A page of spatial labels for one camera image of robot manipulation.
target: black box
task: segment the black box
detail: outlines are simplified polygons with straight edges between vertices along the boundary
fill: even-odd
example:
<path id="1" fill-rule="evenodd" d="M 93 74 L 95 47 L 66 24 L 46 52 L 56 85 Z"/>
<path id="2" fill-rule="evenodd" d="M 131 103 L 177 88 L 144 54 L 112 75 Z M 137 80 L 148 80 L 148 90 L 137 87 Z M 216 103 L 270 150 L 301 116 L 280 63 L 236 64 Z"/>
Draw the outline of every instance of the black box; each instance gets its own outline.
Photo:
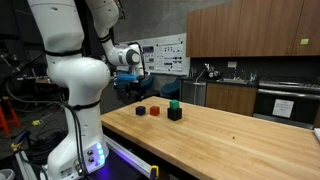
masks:
<path id="1" fill-rule="evenodd" d="M 182 118 L 182 109 L 178 108 L 178 109 L 171 109 L 168 108 L 168 118 L 176 121 Z"/>

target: butcher block countertop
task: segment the butcher block countertop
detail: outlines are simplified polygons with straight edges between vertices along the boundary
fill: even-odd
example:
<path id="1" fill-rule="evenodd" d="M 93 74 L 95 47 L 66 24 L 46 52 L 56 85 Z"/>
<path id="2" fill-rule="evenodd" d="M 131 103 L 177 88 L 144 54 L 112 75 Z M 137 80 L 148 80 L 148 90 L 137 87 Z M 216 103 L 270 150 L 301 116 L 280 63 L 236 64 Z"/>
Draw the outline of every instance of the butcher block countertop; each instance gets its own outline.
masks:
<path id="1" fill-rule="evenodd" d="M 135 115 L 137 106 L 147 115 Z M 182 119 L 171 121 L 168 106 L 151 97 L 102 115 L 102 124 L 199 179 L 320 179 L 311 130 L 181 102 Z"/>

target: cabinet handle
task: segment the cabinet handle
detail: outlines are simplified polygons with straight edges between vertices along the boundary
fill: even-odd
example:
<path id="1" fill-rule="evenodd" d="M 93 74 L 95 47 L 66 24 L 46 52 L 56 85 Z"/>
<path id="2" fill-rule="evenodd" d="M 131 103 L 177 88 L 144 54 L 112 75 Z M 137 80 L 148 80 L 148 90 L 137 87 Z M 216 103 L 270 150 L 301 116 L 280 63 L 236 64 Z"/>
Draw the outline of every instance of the cabinet handle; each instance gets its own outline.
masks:
<path id="1" fill-rule="evenodd" d="M 299 52 L 299 46 L 297 46 L 296 48 L 296 54 L 298 54 L 298 52 Z"/>
<path id="2" fill-rule="evenodd" d="M 291 46 L 288 47 L 287 54 L 290 54 L 290 49 L 291 49 Z"/>

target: upper cabinet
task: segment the upper cabinet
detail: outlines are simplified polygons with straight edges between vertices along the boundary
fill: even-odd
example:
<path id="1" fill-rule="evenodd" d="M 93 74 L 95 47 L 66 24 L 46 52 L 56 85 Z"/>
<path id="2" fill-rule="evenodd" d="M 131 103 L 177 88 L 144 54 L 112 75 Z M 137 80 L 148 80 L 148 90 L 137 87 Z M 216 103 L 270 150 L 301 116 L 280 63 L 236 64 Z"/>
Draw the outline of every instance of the upper cabinet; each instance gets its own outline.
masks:
<path id="1" fill-rule="evenodd" d="M 272 2 L 264 56 L 292 54 L 303 1 L 274 0 Z"/>
<path id="2" fill-rule="evenodd" d="M 320 1 L 305 0 L 293 55 L 320 55 Z"/>
<path id="3" fill-rule="evenodd" d="M 194 11 L 187 56 L 320 55 L 318 17 L 319 0 L 234 0 Z"/>

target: cabinet door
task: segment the cabinet door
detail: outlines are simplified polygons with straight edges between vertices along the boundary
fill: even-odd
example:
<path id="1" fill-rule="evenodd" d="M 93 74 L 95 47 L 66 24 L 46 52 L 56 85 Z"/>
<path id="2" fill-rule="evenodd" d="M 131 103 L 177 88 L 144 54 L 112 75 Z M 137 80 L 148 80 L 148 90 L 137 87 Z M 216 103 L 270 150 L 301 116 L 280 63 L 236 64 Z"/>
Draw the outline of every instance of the cabinet door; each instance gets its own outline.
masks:
<path id="1" fill-rule="evenodd" d="M 187 15 L 187 57 L 199 56 L 200 10 Z"/>
<path id="2" fill-rule="evenodd" d="M 256 100 L 255 91 L 253 88 L 250 91 L 230 90 L 227 111 L 252 116 Z"/>
<path id="3" fill-rule="evenodd" d="M 223 86 L 208 84 L 206 107 L 226 111 L 228 104 L 228 90 Z"/>
<path id="4" fill-rule="evenodd" d="M 214 33 L 214 56 L 235 56 L 240 20 L 241 1 L 216 6 L 216 27 Z"/>
<path id="5" fill-rule="evenodd" d="M 213 57 L 216 7 L 201 10 L 199 54 L 201 57 Z"/>
<path id="6" fill-rule="evenodd" d="M 242 0 L 237 56 L 262 56 L 272 0 Z"/>
<path id="7" fill-rule="evenodd" d="M 303 1 L 274 0 L 272 2 L 264 56 L 292 54 Z"/>
<path id="8" fill-rule="evenodd" d="M 320 1 L 305 0 L 293 55 L 320 55 Z"/>

